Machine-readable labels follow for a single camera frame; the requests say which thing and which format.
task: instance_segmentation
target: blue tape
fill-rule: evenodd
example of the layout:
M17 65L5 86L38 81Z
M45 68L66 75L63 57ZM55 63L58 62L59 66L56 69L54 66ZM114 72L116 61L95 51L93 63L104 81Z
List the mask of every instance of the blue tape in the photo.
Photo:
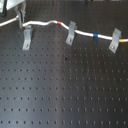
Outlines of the blue tape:
M96 37L96 38L98 38L98 34L93 34L93 37Z

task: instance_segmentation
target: metal bracket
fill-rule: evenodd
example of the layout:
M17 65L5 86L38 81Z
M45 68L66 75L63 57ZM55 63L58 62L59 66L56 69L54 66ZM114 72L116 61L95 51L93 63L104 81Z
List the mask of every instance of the metal bracket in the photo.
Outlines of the metal bracket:
M30 48L32 31L33 29L31 28L31 25L25 27L23 50L29 50Z
M77 29L76 23L70 21L70 25L69 25L69 33L68 33L68 37L66 40L66 43L69 45L72 45L73 40L74 40L74 36L75 36L75 29Z
M114 32L113 32L113 36L112 36L112 42L109 45L109 49L115 53L118 46L119 46L119 40L121 38L121 31L118 30L117 28L115 28Z
M26 9L26 1L22 2L22 9L20 11L18 10L18 5L14 7L14 10L16 14L18 15L20 28L22 28L22 23L24 23L24 18L25 18L25 13L26 13L25 9Z

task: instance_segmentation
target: cable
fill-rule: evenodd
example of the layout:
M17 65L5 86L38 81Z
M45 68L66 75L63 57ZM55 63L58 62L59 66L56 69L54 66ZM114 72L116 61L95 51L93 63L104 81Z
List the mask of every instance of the cable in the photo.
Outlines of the cable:
M18 20L18 16L16 16L15 18L13 18L13 19L11 19L11 20L8 20L8 21L5 21L5 22L3 22L3 23L0 23L0 27L1 27L1 26L4 26L4 25L7 25L7 24L9 24L9 23L12 23L12 22L14 22L14 21L16 21L16 20Z
M27 25L42 25L42 26L46 26L49 24L59 24L61 26L63 26L64 28L66 28L67 30L69 30L69 27L67 25L65 25L64 23L60 22L60 21L56 21L56 20L51 20L48 22L40 22L40 21L29 21L27 23L23 24L23 27L27 26ZM79 30L75 30L75 33L80 34L80 35L84 35L84 36L89 36L89 37L96 37L96 38L102 38L102 39L106 39L106 40L112 40L112 37L110 36L104 36L104 35L100 35L100 34L93 34L93 33L87 33L87 32L82 32ZM124 42L128 42L128 39L120 39L121 43Z

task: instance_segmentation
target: wire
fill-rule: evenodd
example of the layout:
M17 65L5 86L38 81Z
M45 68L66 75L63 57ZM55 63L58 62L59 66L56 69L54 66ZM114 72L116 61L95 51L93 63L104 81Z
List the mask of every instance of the wire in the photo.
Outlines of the wire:
M59 24L59 25L63 26L65 29L69 30L69 27L67 25L65 25L63 22L56 21L56 20L51 20L51 21L48 21L48 22L29 21L27 23L24 23L23 27L25 27L27 25L42 25L42 26L46 26L46 25L49 25L49 24L52 24L52 23ZM89 36L89 37L96 37L96 38L102 38L102 39L106 39L106 40L112 40L112 37L110 37L110 36L87 33L87 32L82 32L82 31L79 31L79 30L75 30L75 33L80 34L80 35L84 35L84 36ZM128 42L128 39L120 39L120 42L121 43Z
M0 27L1 27L1 26L4 26L4 25L7 25L7 24L9 24L9 23L12 23L12 22L14 22L14 21L16 21L16 20L18 20L18 16L16 16L15 18L13 18L13 19L11 19L11 20L8 20L8 21L5 21L5 22L3 22L3 23L0 23Z

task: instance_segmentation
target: screw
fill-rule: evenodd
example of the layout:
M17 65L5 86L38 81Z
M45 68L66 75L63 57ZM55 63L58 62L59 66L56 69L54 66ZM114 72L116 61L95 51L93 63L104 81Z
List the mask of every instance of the screw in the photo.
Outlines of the screw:
M115 46L112 46L112 49L115 49Z
M71 39L69 38L68 41L71 42Z
M26 45L26 48L28 47L28 44Z

